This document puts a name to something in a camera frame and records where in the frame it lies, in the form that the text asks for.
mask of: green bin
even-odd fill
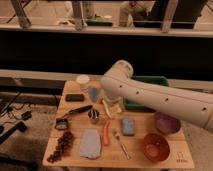
[[[112,22],[106,22],[106,21],[87,21],[86,23],[88,26],[109,26],[109,27],[111,27],[113,25]]]
[[[133,80],[149,83],[149,84],[157,84],[162,86],[169,86],[169,83],[164,76],[133,76]],[[124,107],[126,110],[142,110],[142,111],[153,111],[152,109],[135,102],[131,102],[127,99],[124,99]]]

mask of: white object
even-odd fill
[[[79,84],[82,91],[87,91],[89,88],[90,78],[88,75],[79,75],[76,78],[76,82]]]
[[[163,33],[167,33],[171,28],[172,20],[176,12],[178,2],[179,0],[168,1],[168,5],[166,7],[166,11],[165,11],[165,15],[164,15],[164,19],[163,19],[163,23],[161,27]]]
[[[124,97],[213,132],[213,95],[131,80],[132,66],[117,61],[101,78],[106,96]]]
[[[93,2],[82,1],[84,19],[93,19],[95,16],[95,10]]]
[[[124,1],[120,6],[119,12],[119,26],[120,27],[127,27],[129,15],[138,13],[141,11],[147,11],[147,6],[142,1],[133,1],[135,3],[134,6],[131,6],[132,1]]]
[[[59,19],[57,22],[56,22],[56,25],[60,25],[60,26],[72,26],[74,27],[75,25],[72,24],[69,20],[67,19]]]
[[[67,18],[73,19],[73,8],[72,8],[72,2],[71,1],[65,1],[65,9],[67,11]]]

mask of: knife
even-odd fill
[[[90,110],[91,108],[92,108],[92,105],[87,105],[87,106],[79,107],[79,108],[76,108],[76,109],[72,109],[68,113],[66,113],[62,118],[68,117],[70,115],[74,115],[74,114],[77,114],[77,113],[85,112],[87,110]]]

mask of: green container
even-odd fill
[[[169,83],[168,83],[166,77],[163,77],[163,76],[133,76],[132,79],[141,81],[141,82],[145,82],[145,83],[149,83],[149,84],[169,86]],[[147,111],[147,112],[153,111],[152,109],[150,109],[142,104],[131,102],[127,99],[124,99],[124,107],[127,110],[143,110],[143,111]]]

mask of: black fence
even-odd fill
[[[213,39],[0,31],[0,69],[104,74],[119,59],[135,75],[213,80]]]

